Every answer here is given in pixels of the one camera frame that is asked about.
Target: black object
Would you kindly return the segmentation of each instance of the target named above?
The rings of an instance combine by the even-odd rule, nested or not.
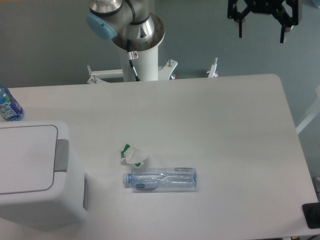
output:
[[[227,17],[239,24],[239,38],[242,38],[243,22],[250,12],[272,15],[277,19],[281,24],[280,43],[282,44],[285,41],[286,30],[298,25],[302,18],[302,0],[285,0],[292,9],[292,16],[289,16],[283,6],[284,0],[244,0],[247,7],[242,12],[237,10],[237,2],[238,0],[228,0]]]
[[[320,202],[302,205],[306,224],[310,229],[320,229]]]

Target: cable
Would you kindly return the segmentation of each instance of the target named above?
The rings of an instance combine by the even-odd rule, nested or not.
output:
[[[126,51],[129,53],[130,52],[130,43],[131,41],[128,39],[126,41]],[[138,73],[136,71],[136,68],[134,66],[134,64],[132,63],[132,60],[129,59],[129,64],[130,64],[130,67],[132,68],[132,71],[133,71],[133,74],[134,74],[134,77],[135,77],[135,81],[137,82],[141,82],[141,79],[139,78],[138,76]]]
[[[311,237],[309,237],[308,239],[306,239],[306,240],[312,240],[312,239],[314,239],[314,238],[316,238],[317,236],[319,236],[320,234],[318,234],[318,235],[314,235],[314,236],[311,236]]]

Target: metal bracket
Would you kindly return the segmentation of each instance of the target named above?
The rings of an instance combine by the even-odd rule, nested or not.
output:
[[[162,80],[170,80],[170,79],[174,79],[173,77],[173,71],[176,69],[176,67],[178,66],[178,62],[175,60],[170,59],[165,65],[164,67],[159,70],[158,72],[158,80],[162,81]]]
[[[173,71],[176,69],[177,65],[177,61],[170,59],[164,67],[159,67],[158,80],[160,81],[174,79],[175,76],[173,74]],[[89,65],[87,65],[87,69],[89,73],[89,80],[87,81],[88,84],[107,84],[108,82],[103,81],[102,79],[122,78],[124,76],[122,69],[91,71]]]
[[[216,70],[217,70],[217,61],[218,61],[218,58],[216,57],[214,59],[214,62],[212,64],[212,66],[211,66],[211,69],[206,72],[208,74],[208,78],[216,78],[216,77],[218,77],[218,73],[216,72]]]
[[[296,127],[296,133],[299,134],[305,127],[320,113],[320,86],[316,89],[318,98],[314,103],[305,111],[299,125]]]

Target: white table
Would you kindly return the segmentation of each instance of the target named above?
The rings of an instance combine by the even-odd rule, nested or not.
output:
[[[63,120],[90,176],[85,222],[24,227],[1,240],[250,240],[315,235],[316,202],[280,79],[253,75],[11,89],[27,120]],[[194,167],[197,192],[133,193],[126,144],[148,167]]]

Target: bottle label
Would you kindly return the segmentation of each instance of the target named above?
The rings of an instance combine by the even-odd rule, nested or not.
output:
[[[175,167],[174,170],[176,172],[190,172],[192,168],[191,167]]]
[[[22,114],[22,107],[15,100],[13,96],[11,96],[11,101],[9,97],[3,99],[0,104],[0,115],[7,121],[11,121],[17,119]]]

